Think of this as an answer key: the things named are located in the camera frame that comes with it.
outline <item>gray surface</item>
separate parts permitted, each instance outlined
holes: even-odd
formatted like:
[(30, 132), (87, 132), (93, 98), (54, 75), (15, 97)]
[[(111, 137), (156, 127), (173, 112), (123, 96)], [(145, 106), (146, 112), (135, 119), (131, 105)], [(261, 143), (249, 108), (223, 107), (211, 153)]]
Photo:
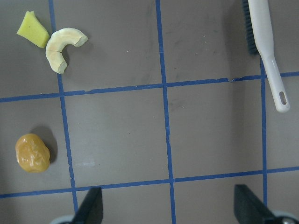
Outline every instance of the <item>gray surface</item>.
[(57, 76), (49, 69), (45, 49), (16, 34), (26, 10), (35, 11), (52, 32), (47, 0), (1, 1), (0, 98), (58, 92)]
[[(57, 29), (75, 27), (89, 37), (82, 47), (64, 51), (69, 63), (62, 75), (64, 91), (161, 83), (154, 0), (53, 1)], [(269, 2), (280, 71), (298, 72), (299, 3)], [(58, 92), (44, 49), (15, 34), (26, 10), (35, 10), (51, 32), (47, 0), (1, 3), (0, 198), (10, 197), (0, 199), (4, 224), (48, 223), (74, 212), (71, 193), (20, 196), (72, 191), (60, 98), (2, 102), (3, 97)], [(247, 53), (241, 1), (161, 0), (161, 17), (168, 82), (260, 74), (259, 56)], [(286, 114), (276, 112), (266, 81), (268, 169), (299, 166), (299, 77), (283, 81), (291, 104)], [(171, 223), (170, 185), (151, 182), (168, 179), (162, 92), (65, 97), (76, 187), (112, 184), (103, 190), (105, 223)], [(262, 170), (260, 80), (169, 87), (167, 93), (175, 178)], [(51, 150), (45, 173), (26, 173), (16, 162), (14, 145), (29, 132)], [(177, 223), (236, 223), (234, 184), (246, 183), (262, 198), (262, 177), (175, 179)], [(299, 216), (297, 180), (298, 171), (268, 174), (270, 208)], [(133, 185), (151, 185), (116, 188), (137, 181), (149, 182)], [(77, 192), (79, 204), (85, 193)]]
[(294, 167), (299, 165), (299, 77), (283, 78), (291, 109), (277, 113), (266, 80), (267, 99), (267, 161), (268, 168)]
[(262, 169), (259, 80), (168, 93), (175, 177)]
[[(70, 187), (58, 98), (1, 103), (0, 123), (0, 194)], [(27, 133), (38, 134), (51, 150), (44, 173), (27, 173), (16, 161), (15, 143)]]
[(78, 187), (168, 178), (161, 89), (67, 97), (66, 110)]
[[(79, 205), (86, 193), (77, 192)], [(171, 223), (168, 184), (104, 189), (102, 194), (103, 224)]]
[(168, 82), (259, 75), (250, 56), (238, 0), (163, 0), (163, 40)]
[(0, 200), (3, 224), (48, 224), (73, 213), (71, 193), (4, 198)]
[(263, 198), (261, 175), (176, 183), (177, 224), (237, 224), (233, 210), (235, 184), (247, 184)]
[(54, 7), (57, 30), (78, 28), (89, 38), (66, 50), (64, 90), (161, 82), (153, 0), (55, 0)]

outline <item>yellow food piece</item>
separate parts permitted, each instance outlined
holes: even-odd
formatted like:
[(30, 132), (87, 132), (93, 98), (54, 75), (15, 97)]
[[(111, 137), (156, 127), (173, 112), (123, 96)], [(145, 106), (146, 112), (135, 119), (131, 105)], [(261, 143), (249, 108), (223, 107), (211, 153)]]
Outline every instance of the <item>yellow food piece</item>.
[(34, 11), (26, 12), (17, 34), (25, 37), (40, 48), (45, 48), (48, 40), (50, 39), (48, 31), (37, 20)]
[(36, 134), (26, 134), (15, 144), (17, 161), (20, 167), (30, 173), (39, 173), (48, 169), (50, 152), (43, 140)]

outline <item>pineapple chunk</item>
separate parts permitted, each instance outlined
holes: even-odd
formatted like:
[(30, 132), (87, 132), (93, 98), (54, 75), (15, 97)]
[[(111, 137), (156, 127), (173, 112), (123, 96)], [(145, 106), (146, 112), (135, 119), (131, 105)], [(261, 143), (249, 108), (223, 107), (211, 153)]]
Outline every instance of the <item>pineapple chunk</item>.
[(40, 48), (45, 48), (48, 40), (50, 39), (48, 31), (37, 20), (34, 11), (26, 12), (17, 34), (25, 37)]

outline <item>hanging hole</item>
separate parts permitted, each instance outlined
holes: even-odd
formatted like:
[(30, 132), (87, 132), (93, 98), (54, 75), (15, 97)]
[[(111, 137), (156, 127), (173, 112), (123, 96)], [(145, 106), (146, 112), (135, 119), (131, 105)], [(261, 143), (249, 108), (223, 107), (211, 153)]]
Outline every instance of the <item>hanging hole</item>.
[(283, 105), (286, 105), (287, 101), (286, 101), (286, 98), (285, 98), (285, 93), (284, 92), (280, 92), (279, 93), (279, 97), (280, 97), (281, 103)]

